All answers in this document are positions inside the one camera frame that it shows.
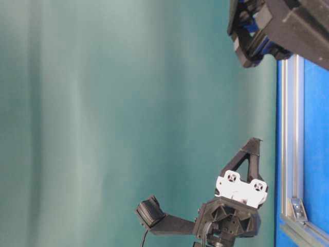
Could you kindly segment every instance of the cable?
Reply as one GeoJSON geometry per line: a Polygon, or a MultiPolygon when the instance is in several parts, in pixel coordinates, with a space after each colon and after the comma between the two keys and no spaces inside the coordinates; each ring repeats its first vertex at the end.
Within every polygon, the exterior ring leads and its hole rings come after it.
{"type": "Polygon", "coordinates": [[[146,238],[146,234],[149,232],[149,230],[146,230],[146,232],[144,233],[143,239],[142,239],[142,243],[140,245],[140,247],[144,246],[144,242],[145,242],[145,238],[146,238]]]}

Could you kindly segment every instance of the blue component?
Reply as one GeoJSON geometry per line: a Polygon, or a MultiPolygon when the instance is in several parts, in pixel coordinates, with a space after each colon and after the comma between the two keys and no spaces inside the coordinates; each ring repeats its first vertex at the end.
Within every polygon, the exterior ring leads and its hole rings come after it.
{"type": "Polygon", "coordinates": [[[305,61],[304,206],[329,234],[329,72],[305,61]]]}
{"type": "Polygon", "coordinates": [[[251,25],[244,26],[248,30],[249,33],[257,32],[258,31],[258,26],[255,21],[251,25]]]}

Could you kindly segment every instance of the teal backdrop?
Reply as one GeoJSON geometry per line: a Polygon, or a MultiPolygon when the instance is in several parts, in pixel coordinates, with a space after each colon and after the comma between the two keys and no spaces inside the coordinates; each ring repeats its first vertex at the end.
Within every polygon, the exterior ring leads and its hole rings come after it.
{"type": "Polygon", "coordinates": [[[1,246],[139,246],[141,200],[193,220],[253,136],[269,195],[259,235],[236,246],[273,246],[276,63],[240,66],[228,12],[228,0],[2,1],[1,246]]]}

